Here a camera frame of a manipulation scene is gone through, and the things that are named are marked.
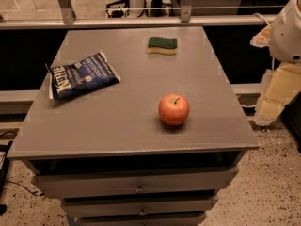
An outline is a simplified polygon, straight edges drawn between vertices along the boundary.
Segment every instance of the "metal post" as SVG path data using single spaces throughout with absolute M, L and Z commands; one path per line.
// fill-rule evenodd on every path
M 71 0 L 58 0 L 64 24 L 73 24 L 76 14 L 73 10 Z
M 193 0 L 181 0 L 181 22 L 189 22 Z

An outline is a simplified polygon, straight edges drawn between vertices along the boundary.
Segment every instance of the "table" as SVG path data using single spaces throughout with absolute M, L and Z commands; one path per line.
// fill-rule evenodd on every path
M 152 36 L 177 38 L 178 54 L 147 54 Z M 80 225 L 201 223 L 259 147 L 202 27 L 69 31 L 53 66 L 100 49 L 121 82 L 55 102 L 46 76 L 8 158 Z M 157 112 L 170 92 L 191 107 L 176 129 Z

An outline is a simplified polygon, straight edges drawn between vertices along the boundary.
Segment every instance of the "metal bar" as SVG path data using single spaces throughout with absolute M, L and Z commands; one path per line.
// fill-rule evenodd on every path
M 181 0 L 181 21 L 189 22 L 191 17 L 191 7 L 193 0 Z
M 272 23 L 277 15 L 264 15 Z M 201 16 L 191 17 L 189 23 L 180 18 L 149 18 L 149 19 L 107 19 L 107 20 L 76 20 L 73 24 L 63 21 L 3 21 L 0 30 L 19 29 L 80 29 L 80 28 L 126 28 L 126 27 L 171 27 L 171 26 L 220 26 L 220 25 L 261 25 L 264 21 L 254 15 Z
M 65 24 L 73 24 L 76 14 L 72 8 L 71 0 L 58 0 Z

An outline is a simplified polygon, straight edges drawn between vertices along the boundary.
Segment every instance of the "speckled floor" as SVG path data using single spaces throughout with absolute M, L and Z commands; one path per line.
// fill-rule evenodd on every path
M 249 151 L 229 187 L 219 191 L 219 201 L 201 226 L 301 225 L 301 154 L 291 132 L 278 120 L 266 131 L 253 127 L 261 147 Z M 7 180 L 36 191 L 32 173 L 14 161 Z M 35 197 L 20 186 L 6 183 L 0 204 L 8 209 L 1 226 L 68 225 L 58 200 Z

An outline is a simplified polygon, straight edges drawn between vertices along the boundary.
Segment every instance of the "drawer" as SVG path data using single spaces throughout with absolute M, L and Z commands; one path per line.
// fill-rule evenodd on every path
M 205 213 L 159 214 L 151 216 L 124 216 L 80 218 L 81 226 L 197 226 L 206 218 Z
M 64 199 L 219 189 L 227 187 L 237 172 L 229 167 L 35 176 L 32 183 L 46 196 Z
M 201 192 L 160 193 L 102 197 L 93 200 L 63 202 L 62 209 L 71 217 L 99 217 L 114 215 L 144 216 L 158 213 L 206 211 L 213 208 L 217 196 Z

